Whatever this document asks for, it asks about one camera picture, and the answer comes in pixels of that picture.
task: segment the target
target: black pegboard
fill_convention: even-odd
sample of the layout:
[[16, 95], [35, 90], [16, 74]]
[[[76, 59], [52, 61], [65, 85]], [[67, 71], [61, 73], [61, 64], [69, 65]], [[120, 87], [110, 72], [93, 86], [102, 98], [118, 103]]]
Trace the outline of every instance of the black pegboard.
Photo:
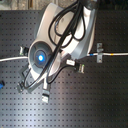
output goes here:
[[[99, 11], [96, 44], [104, 52], [128, 52], [128, 12]], [[17, 56], [21, 45], [29, 47], [38, 11], [0, 12], [0, 58]], [[85, 74], [64, 70], [52, 84], [49, 104], [42, 103], [42, 86], [32, 94], [18, 94], [18, 71], [27, 60], [0, 63], [0, 126], [3, 128], [127, 128], [128, 57], [86, 57]]]

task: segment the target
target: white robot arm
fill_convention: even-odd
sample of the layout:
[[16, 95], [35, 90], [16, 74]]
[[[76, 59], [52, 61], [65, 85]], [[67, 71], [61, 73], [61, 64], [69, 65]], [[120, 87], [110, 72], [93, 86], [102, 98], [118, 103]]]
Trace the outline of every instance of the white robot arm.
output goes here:
[[48, 102], [47, 88], [52, 83], [48, 77], [59, 71], [61, 60], [70, 54], [73, 61], [68, 65], [75, 67], [74, 60], [90, 52], [98, 3], [98, 0], [78, 0], [66, 9], [51, 3], [42, 10], [28, 52], [29, 71], [35, 81], [28, 85], [25, 79], [17, 87], [19, 92], [27, 89], [31, 93], [44, 80], [43, 101]]

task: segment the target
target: metal bracket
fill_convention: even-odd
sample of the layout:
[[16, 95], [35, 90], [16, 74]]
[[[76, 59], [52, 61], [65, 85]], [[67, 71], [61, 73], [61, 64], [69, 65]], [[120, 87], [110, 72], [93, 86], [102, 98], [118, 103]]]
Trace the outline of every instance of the metal bracket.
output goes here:
[[102, 56], [103, 56], [103, 48], [102, 48], [102, 43], [97, 44], [97, 63], [102, 63]]

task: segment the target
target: white wire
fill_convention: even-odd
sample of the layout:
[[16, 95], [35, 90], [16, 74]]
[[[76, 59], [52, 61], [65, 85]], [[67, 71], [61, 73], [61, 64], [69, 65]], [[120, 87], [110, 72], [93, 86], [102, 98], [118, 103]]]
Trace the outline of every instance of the white wire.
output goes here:
[[6, 58], [6, 59], [0, 59], [0, 62], [3, 61], [9, 61], [9, 60], [18, 60], [18, 59], [27, 59], [27, 56], [22, 56], [22, 57], [12, 57], [12, 58]]
[[[87, 56], [97, 56], [98, 53], [92, 53], [92, 54], [87, 54]], [[105, 56], [127, 56], [128, 53], [101, 53], [101, 55]]]

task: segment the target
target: blue light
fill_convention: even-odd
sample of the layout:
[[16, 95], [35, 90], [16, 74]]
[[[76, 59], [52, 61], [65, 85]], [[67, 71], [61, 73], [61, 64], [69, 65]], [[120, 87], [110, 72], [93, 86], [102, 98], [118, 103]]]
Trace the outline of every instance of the blue light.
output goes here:
[[38, 59], [39, 59], [39, 61], [43, 61], [44, 60], [44, 56], [43, 55], [39, 55]]

